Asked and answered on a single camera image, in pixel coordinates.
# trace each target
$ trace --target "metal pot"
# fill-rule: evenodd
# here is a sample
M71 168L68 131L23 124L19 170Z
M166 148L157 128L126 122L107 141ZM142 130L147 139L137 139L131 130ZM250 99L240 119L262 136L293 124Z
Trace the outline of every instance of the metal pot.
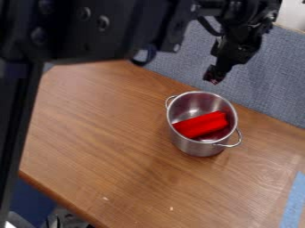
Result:
M238 117L233 104L220 95L196 91L182 95L170 96L166 100L167 121L170 137L174 145L192 156L209 157L224 151L225 148L233 148L242 142L242 134L237 128ZM186 138L173 127L173 124L198 117L214 111L226 113L229 127L214 134L202 136L196 140ZM228 140L234 133L238 133L237 144L228 144Z

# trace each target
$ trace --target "table surface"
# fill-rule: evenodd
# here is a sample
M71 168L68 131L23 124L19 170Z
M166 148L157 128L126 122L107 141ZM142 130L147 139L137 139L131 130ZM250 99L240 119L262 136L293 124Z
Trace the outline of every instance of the table surface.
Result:
M192 90L126 61L43 77L20 176L95 227L279 227L305 131L236 105L242 145L190 157L165 100Z

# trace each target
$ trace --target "pot handle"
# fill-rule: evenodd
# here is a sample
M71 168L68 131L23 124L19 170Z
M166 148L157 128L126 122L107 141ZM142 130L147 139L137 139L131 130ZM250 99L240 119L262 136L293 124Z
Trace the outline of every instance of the pot handle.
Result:
M169 98L167 98L167 100L166 100L166 108L169 109L169 102L170 102L170 100L173 100L174 98L177 98L178 96L177 95L173 95L173 96L170 96Z
M236 132L238 133L238 137L240 137L237 144L234 144L234 145L214 144L213 146L222 146L222 147L226 147L226 148L233 148L233 147L238 146L242 143L244 136L242 136L242 133L241 133L238 128L236 129Z

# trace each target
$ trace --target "red sponge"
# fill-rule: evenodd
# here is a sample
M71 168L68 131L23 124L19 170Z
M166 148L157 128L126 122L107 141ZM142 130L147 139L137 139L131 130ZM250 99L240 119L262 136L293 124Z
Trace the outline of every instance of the red sponge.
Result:
M222 130L228 125L226 115L221 111L216 111L173 124L177 131L188 138L196 138Z

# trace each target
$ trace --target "wood grain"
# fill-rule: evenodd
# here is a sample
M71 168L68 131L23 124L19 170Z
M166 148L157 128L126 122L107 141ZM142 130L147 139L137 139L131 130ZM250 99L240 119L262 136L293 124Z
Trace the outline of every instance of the wood grain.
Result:
M193 158L165 111L192 90L125 61L43 77L20 176L95 227L279 227L305 132L236 105L244 144Z

